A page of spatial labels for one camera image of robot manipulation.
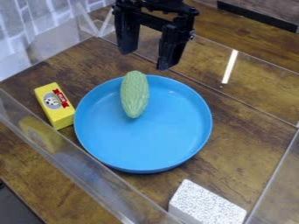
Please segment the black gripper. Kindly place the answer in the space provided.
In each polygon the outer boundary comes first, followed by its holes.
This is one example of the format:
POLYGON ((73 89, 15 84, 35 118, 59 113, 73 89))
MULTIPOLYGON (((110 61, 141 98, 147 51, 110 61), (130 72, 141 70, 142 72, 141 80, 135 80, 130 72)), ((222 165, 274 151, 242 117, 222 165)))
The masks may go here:
POLYGON ((201 12, 183 0, 117 0, 114 4, 117 43, 130 54, 138 49, 141 25, 162 31, 158 70, 181 62, 187 42, 194 37, 194 20, 201 12))

